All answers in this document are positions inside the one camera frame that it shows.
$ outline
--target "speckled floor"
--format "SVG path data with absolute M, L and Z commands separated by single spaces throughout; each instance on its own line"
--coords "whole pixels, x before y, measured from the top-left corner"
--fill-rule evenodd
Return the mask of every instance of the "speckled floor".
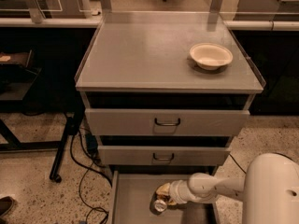
M 0 114 L 0 117 L 23 142 L 57 140 L 65 123 L 62 114 L 37 117 Z M 84 135 L 86 131 L 81 129 L 81 132 Z M 0 197 L 10 195 L 16 200 L 14 208 L 4 217 L 9 224 L 79 224 L 85 220 L 91 209 L 79 198 L 78 186 L 86 170 L 71 160 L 70 143 L 71 138 L 60 170 L 63 179 L 60 184 L 49 180 L 54 151 L 0 153 Z M 266 152 L 280 152 L 299 162 L 298 146 L 299 117 L 252 116 L 231 144 L 232 155 L 245 170 L 254 157 Z M 78 136 L 74 140 L 74 153 L 80 162 L 92 164 L 82 152 Z M 229 157 L 216 176 L 244 174 Z M 89 205 L 108 209 L 110 186 L 99 175 L 87 173 L 81 193 Z M 241 202 L 220 197 L 217 207 L 221 224 L 241 223 Z M 99 223 L 103 217 L 99 212 L 91 212 L 88 223 Z

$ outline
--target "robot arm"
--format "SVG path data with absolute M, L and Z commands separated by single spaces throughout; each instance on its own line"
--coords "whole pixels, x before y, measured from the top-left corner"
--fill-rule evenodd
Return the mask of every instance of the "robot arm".
M 191 175 L 156 190 L 154 207 L 163 212 L 168 205 L 213 203 L 219 195 L 243 202 L 243 224 L 297 224 L 299 220 L 299 166 L 278 154 L 258 156 L 245 179 Z

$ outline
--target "cabinet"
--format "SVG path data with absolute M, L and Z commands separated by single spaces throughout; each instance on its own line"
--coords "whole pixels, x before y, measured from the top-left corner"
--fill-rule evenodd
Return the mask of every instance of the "cabinet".
M 204 42 L 229 49 L 233 62 L 217 71 L 199 68 L 189 58 L 189 49 Z M 165 173 L 175 175 L 171 178 L 214 174 L 263 87 L 216 14 L 113 12 L 106 14 L 78 70 L 77 89 L 100 143 L 102 163 L 116 172 L 115 186 L 131 183 L 124 184 L 127 189 L 147 180 L 143 172 L 159 173 L 150 178 L 161 178 L 161 184 Z M 120 205 L 114 207 L 119 210 L 129 198 L 116 196 L 131 192 L 114 188 L 113 202 Z M 147 217 L 136 217 L 136 223 L 155 219 Z M 120 223 L 117 219 L 113 214 L 110 223 Z

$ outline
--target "white bowl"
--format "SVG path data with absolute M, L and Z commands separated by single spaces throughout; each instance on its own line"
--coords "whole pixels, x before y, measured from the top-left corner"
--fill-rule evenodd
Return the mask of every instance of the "white bowl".
M 190 49 L 190 55 L 205 70 L 216 70 L 233 60 L 233 54 L 230 50 L 212 43 L 194 45 Z

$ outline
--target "drawer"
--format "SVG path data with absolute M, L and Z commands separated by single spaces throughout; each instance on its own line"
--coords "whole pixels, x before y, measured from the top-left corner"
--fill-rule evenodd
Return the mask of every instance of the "drawer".
M 228 157 L 223 147 L 108 147 L 99 146 L 104 165 L 220 166 Z
M 115 172 L 107 224 L 218 224 L 216 204 L 187 203 L 164 211 L 150 211 L 155 190 L 188 175 L 136 175 Z
M 92 109 L 93 135 L 238 135 L 247 110 Z

